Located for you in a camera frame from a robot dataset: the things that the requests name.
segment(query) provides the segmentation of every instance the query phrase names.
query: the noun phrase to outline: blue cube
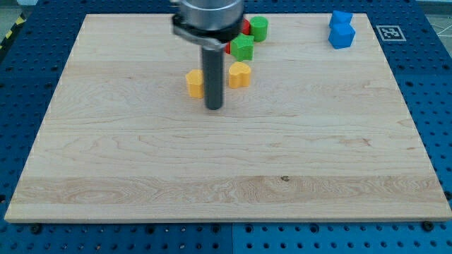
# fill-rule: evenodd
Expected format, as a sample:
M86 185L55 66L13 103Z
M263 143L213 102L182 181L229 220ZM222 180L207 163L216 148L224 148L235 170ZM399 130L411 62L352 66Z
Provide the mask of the blue cube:
M350 24L352 21L353 14L346 13L343 11L333 11L333 15L330 19L330 28L337 24Z
M328 40L335 49L343 49L352 45L355 29L350 24L333 25Z

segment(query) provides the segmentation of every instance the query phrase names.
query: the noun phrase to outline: blue perforated panel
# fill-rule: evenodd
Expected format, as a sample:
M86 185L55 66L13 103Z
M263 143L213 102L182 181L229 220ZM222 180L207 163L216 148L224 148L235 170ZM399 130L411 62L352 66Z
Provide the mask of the blue perforated panel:
M440 182L452 194L452 59L413 0L248 0L248 13L367 13ZM0 253L450 253L452 223L12 225L4 213L87 13L172 13L164 0L41 0L0 64Z

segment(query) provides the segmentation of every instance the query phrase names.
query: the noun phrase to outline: yellow arch block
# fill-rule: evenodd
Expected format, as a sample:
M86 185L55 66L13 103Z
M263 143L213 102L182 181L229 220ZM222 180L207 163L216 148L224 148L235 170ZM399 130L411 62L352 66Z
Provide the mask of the yellow arch block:
M204 77L202 70L192 70L185 75L190 97L204 98Z
M229 87L247 87L251 83L251 68L242 62L235 62L229 68Z

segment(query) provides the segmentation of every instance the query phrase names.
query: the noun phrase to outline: wooden table surface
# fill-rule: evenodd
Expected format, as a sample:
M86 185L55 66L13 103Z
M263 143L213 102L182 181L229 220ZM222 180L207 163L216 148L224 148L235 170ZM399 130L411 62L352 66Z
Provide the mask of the wooden table surface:
M365 14L266 15L250 87L188 96L199 48L168 15L88 15L9 222L447 220L451 209ZM225 73L234 62L225 57Z

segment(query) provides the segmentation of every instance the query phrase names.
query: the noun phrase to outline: metal rod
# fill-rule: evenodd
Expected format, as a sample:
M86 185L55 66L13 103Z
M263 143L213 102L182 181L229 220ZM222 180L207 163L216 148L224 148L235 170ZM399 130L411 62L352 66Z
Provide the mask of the metal rod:
M204 102L208 109L223 105L223 49L201 47L204 73Z

